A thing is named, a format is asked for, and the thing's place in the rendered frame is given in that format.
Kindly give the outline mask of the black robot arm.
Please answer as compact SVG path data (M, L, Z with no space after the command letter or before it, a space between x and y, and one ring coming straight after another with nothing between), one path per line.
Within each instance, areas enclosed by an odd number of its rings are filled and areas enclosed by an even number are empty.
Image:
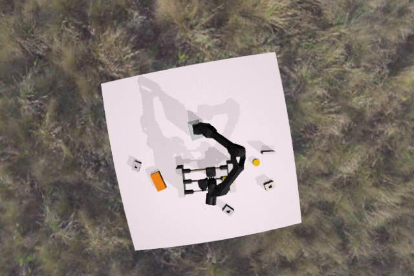
M244 164L246 160L246 150L243 146L232 143L230 140L228 140L227 138L219 134L217 132L217 129L214 126L211 126L210 123L199 122L198 124L195 124L192 126L193 126L193 134L196 134L196 135L202 134L206 138L213 138L215 141L220 143L223 147L227 148L228 153L231 156L233 168L220 184L217 185L216 180L210 180L210 182L208 182L207 184L208 177L200 179L197 182L199 188L202 191L205 191L206 188L208 188L209 192L206 194L205 203L208 205L215 206L217 197L228 194L230 190L230 185L232 185L232 183L239 176L241 171L244 170L245 168ZM240 157L239 163L237 162L236 157Z

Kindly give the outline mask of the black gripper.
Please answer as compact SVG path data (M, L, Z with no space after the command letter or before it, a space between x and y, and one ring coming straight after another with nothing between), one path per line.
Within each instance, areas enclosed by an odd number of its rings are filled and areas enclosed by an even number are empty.
M217 180L213 176L216 176L215 167L207 167L206 168L206 177L209 177L209 179L207 179L207 184L208 184L208 182L210 182L210 180Z

